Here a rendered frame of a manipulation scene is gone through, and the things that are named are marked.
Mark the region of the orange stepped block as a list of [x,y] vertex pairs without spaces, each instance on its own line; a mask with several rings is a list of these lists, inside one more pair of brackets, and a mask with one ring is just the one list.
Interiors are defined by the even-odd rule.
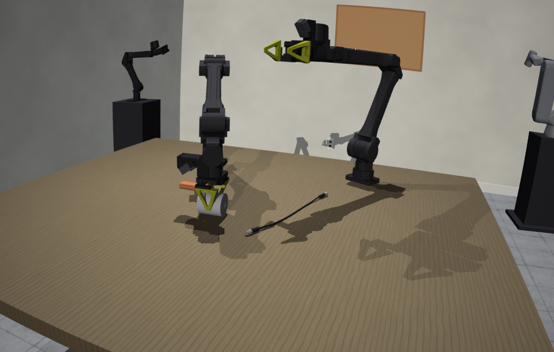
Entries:
[[181,189],[192,189],[192,190],[195,190],[195,185],[196,185],[196,184],[197,184],[197,183],[194,183],[194,182],[184,182],[184,181],[183,181],[183,182],[180,183],[179,188],[181,188]]

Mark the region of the white cylinder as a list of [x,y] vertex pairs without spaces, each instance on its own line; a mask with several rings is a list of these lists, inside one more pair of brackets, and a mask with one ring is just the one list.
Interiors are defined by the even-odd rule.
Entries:
[[[203,193],[203,196],[207,205],[209,205],[212,195],[209,193]],[[226,214],[228,207],[228,195],[226,193],[217,192],[216,199],[213,202],[211,210],[205,210],[205,206],[202,204],[199,196],[197,196],[196,207],[198,213],[223,217]]]

